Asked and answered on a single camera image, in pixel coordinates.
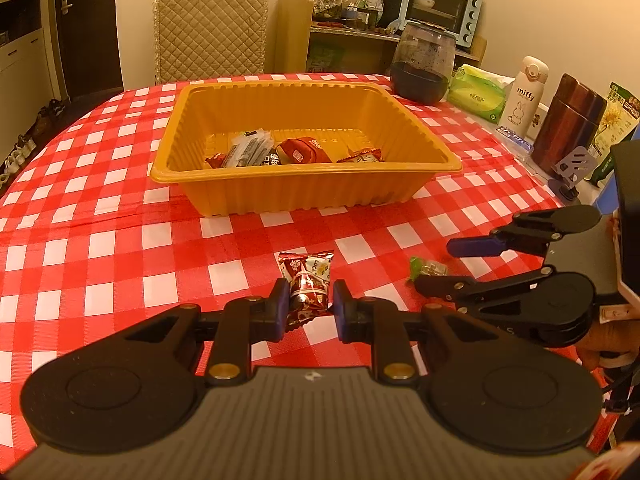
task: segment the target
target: red gingham tablecloth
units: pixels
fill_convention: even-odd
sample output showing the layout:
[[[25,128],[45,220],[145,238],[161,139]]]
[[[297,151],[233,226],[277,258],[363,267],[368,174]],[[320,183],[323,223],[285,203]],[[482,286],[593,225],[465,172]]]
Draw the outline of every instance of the red gingham tablecloth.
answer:
[[[388,89],[388,78],[372,75],[246,79],[271,78],[379,82]],[[148,177],[187,84],[126,91],[91,111],[51,142],[1,200],[0,470],[34,445],[19,405],[32,370],[176,303],[215,310],[233,298],[266,296],[280,276],[281,251],[335,250],[333,280],[346,280],[355,297],[387,298],[409,310],[424,303],[406,284],[411,256],[482,280],[540,266],[540,259],[513,251],[497,258],[447,255],[452,236],[486,234],[516,211],[556,206],[491,134],[447,103],[400,99],[464,166],[407,203],[201,218],[178,186]],[[252,355],[264,365],[370,364],[368,347],[336,338],[333,317],[317,318],[279,344],[255,344]],[[600,421],[593,449],[613,419]]]

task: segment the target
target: quilted chair cover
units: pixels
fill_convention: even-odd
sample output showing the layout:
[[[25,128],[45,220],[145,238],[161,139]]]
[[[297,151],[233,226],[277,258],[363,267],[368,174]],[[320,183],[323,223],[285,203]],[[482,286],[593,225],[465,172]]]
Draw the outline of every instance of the quilted chair cover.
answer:
[[[154,0],[156,84],[264,71],[269,0]]]

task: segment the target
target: snack box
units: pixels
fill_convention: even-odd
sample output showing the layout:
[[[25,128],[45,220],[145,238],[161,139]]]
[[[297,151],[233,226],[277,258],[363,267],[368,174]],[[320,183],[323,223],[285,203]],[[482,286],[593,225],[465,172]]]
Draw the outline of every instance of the snack box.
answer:
[[[205,158],[262,128],[276,144],[313,137],[331,160],[380,148],[384,162],[211,168]],[[190,85],[178,97],[150,172],[179,184],[203,216],[404,202],[462,168],[425,124],[375,84],[246,81]]]

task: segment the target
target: wrapped candy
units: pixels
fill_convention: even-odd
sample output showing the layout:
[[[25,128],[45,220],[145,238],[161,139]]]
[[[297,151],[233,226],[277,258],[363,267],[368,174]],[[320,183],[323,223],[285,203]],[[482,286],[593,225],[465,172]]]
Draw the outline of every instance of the wrapped candy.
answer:
[[[409,279],[414,282],[421,274],[427,276],[446,276],[449,269],[445,264],[433,260],[423,260],[418,256],[412,256],[409,260]]]
[[[338,162],[382,162],[382,152],[380,148],[366,148],[353,152]]]
[[[333,251],[280,253],[278,266],[291,289],[287,331],[298,328],[329,309],[329,270]]]
[[[222,168],[226,159],[226,153],[216,153],[214,156],[205,158],[204,160],[214,169]]]

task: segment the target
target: snack package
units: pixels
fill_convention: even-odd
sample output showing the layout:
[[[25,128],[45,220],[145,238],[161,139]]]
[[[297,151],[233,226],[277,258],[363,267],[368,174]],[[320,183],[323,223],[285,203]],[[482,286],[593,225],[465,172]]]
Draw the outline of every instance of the snack package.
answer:
[[[433,260],[423,260],[418,256],[412,256],[409,260],[409,279],[414,282],[421,274],[427,276],[446,276],[449,269],[445,264]]]
[[[293,161],[289,158],[289,155],[284,152],[281,145],[276,147],[276,155],[278,155],[281,164],[293,164]]]
[[[341,158],[338,162],[382,162],[382,152],[380,148],[366,148],[351,152],[350,156]]]
[[[224,168],[260,166],[264,157],[273,148],[271,133],[264,130],[246,132],[237,136],[231,142],[231,149],[226,156]]]
[[[291,164],[331,163],[331,159],[324,152],[322,146],[311,137],[287,139],[278,146],[278,153],[280,150],[287,156]]]
[[[498,124],[504,105],[507,104],[505,88],[513,81],[513,77],[497,75],[464,64],[451,79],[447,101]]]
[[[327,314],[329,269],[333,258],[333,251],[279,254],[280,272],[291,287],[287,332]]]
[[[589,147],[589,154],[593,156],[599,166],[593,170],[587,180],[594,186],[601,183],[611,172],[613,161],[609,151],[614,144],[629,140],[640,122],[640,100],[622,86],[611,83],[607,96],[607,109],[600,120],[598,131]]]
[[[225,164],[226,153],[216,153],[214,156],[205,158],[204,160],[214,169],[222,168]]]
[[[276,148],[271,148],[269,150],[269,153],[267,153],[267,156],[264,158],[264,160],[260,165],[261,166],[279,166],[280,164],[281,162],[280,162],[280,156],[278,155],[278,150],[276,150]]]

